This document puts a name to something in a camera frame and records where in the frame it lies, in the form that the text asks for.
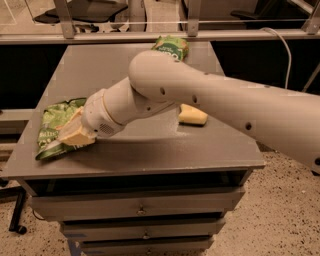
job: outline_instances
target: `green chip bag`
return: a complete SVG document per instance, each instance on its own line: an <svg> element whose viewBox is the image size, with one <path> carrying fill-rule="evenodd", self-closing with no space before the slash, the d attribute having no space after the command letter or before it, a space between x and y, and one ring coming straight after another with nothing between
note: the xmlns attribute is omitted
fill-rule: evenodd
<svg viewBox="0 0 320 256"><path fill-rule="evenodd" d="M39 151L36 160L75 151L83 146L68 146L56 140L60 129L70 120L76 110L86 103L86 98L60 102L48 106L43 113L38 136Z"/></svg>
<svg viewBox="0 0 320 256"><path fill-rule="evenodd" d="M165 52L172 57L182 61L189 52L189 44L182 38L160 36L151 50Z"/></svg>

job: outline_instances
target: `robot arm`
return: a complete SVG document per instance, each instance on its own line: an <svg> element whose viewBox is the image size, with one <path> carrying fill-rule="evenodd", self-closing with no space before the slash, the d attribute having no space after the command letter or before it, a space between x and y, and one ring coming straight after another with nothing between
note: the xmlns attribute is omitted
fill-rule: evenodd
<svg viewBox="0 0 320 256"><path fill-rule="evenodd" d="M82 124L109 137L175 103L194 106L320 173L320 98L203 73L157 51L138 54L128 78L92 95Z"/></svg>

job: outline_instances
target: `floor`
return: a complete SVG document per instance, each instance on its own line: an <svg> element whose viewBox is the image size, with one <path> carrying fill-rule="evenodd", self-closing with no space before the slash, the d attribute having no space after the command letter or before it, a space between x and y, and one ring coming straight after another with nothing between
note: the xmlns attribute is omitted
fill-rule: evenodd
<svg viewBox="0 0 320 256"><path fill-rule="evenodd" d="M23 20L29 12L19 5L21 1L13 2L17 5L19 24L19 17ZM177 8L174 0L148 0L146 6L155 16L159 10L165 10L163 15L169 17L168 11L176 13ZM154 26L148 29L163 28ZM12 150L12 144L0 146L0 151L8 150ZM226 215L226 225L215 236L212 247L201 254L184 252L173 255L320 255L320 176L314 176L310 170L278 152L264 150L262 155L266 161L265 169L256 170L250 176L245 184L246 194L236 209ZM0 162L0 176L4 165L5 161ZM0 256L70 255L59 225L38 220L28 204L21 216L21 224L28 232L25 235L8 232L13 208L13 202L1 202Z"/></svg>

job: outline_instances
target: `sponge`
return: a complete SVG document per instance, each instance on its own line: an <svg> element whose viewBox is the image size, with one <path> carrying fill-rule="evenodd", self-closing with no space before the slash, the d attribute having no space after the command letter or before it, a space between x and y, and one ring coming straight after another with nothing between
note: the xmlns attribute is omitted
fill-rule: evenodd
<svg viewBox="0 0 320 256"><path fill-rule="evenodd" d="M81 123L83 107L80 107L59 132L58 140L69 146L88 145L95 142L96 134Z"/></svg>
<svg viewBox="0 0 320 256"><path fill-rule="evenodd" d="M181 113L178 116L180 124L196 126L204 126L206 124L208 115L203 111L186 104L181 104L180 108Z"/></svg>

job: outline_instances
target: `glass panel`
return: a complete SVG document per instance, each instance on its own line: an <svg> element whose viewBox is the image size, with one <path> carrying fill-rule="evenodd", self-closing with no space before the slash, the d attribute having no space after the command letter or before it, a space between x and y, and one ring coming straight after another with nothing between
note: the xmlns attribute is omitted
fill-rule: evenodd
<svg viewBox="0 0 320 256"><path fill-rule="evenodd" d="M178 0L73 0L68 6L77 33L171 33L181 30L178 2Z"/></svg>
<svg viewBox="0 0 320 256"><path fill-rule="evenodd" d="M36 18L54 8L53 0L0 0L0 21L2 11L7 7L7 13L12 15L11 22L0 25L0 34L61 34L61 26L52 22L39 23Z"/></svg>
<svg viewBox="0 0 320 256"><path fill-rule="evenodd" d="M300 29L311 11L304 0L202 0L199 30Z"/></svg>

